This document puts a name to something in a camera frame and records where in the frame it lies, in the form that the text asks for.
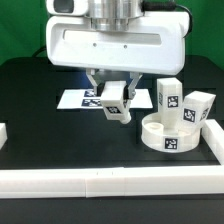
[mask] white cube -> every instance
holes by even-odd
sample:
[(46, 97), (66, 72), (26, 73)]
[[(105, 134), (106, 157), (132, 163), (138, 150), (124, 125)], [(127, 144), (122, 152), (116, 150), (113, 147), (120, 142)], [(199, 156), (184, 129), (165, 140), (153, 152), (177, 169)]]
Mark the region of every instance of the white cube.
[(183, 102), (182, 83), (176, 78), (158, 79), (157, 98), (161, 123), (165, 128), (176, 128)]
[(184, 99), (178, 130), (194, 133), (203, 127), (215, 95), (194, 91)]

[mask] white block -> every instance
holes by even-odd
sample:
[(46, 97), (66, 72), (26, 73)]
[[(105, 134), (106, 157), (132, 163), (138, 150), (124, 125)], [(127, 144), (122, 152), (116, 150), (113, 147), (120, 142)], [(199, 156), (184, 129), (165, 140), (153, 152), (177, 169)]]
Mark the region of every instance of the white block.
[(221, 166), (124, 169), (125, 196), (224, 192)]
[(215, 120), (206, 120), (202, 136), (221, 165), (224, 165), (224, 131)]
[(100, 102), (108, 120), (119, 120), (126, 124), (131, 120), (129, 108), (131, 101), (124, 102), (126, 81), (108, 81), (105, 83)]
[(176, 128), (183, 101), (182, 83), (176, 78), (157, 80), (158, 112), (165, 128)]
[(194, 133), (203, 127), (215, 95), (194, 91), (184, 99), (178, 130)]
[(0, 123), (0, 150), (7, 140), (6, 126), (4, 123)]
[(86, 178), (86, 197), (124, 196), (124, 177), (118, 169), (99, 169)]
[(0, 198), (85, 197), (95, 170), (1, 170)]

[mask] black tabletop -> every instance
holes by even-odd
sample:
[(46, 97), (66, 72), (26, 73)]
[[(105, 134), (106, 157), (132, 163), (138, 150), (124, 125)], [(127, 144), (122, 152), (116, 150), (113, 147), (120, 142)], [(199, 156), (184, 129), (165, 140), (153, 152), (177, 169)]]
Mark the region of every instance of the black tabletop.
[[(132, 121), (107, 121), (103, 110), (57, 110), (65, 89), (91, 88), (82, 69), (53, 66), (46, 58), (18, 58), (0, 67), (0, 122), (8, 141), (0, 169), (190, 166), (219, 164), (203, 138), (192, 151), (169, 154), (141, 141), (141, 120), (157, 111), (156, 79), (145, 74), (153, 109), (131, 109)], [(188, 56), (176, 76), (184, 95), (216, 94), (209, 118), (224, 124), (224, 71), (204, 57)], [(223, 195), (96, 199), (0, 200), (4, 223), (222, 223)]]

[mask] white paper sheet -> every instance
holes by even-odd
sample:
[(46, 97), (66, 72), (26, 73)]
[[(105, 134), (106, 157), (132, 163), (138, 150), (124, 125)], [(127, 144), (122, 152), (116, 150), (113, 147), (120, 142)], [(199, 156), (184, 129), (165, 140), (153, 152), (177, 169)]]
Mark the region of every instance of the white paper sheet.
[[(152, 108), (152, 101), (147, 89), (136, 89), (135, 98), (130, 108)], [(65, 90), (57, 109), (102, 109), (100, 97), (92, 89)]]

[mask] white robot body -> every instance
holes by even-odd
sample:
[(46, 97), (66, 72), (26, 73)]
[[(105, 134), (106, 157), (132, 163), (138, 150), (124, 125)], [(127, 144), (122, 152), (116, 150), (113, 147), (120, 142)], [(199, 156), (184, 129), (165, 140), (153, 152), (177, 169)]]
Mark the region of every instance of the white robot body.
[(86, 17), (52, 17), (48, 57), (55, 65), (176, 75), (184, 66), (189, 24), (185, 12), (150, 12), (128, 30), (97, 31)]

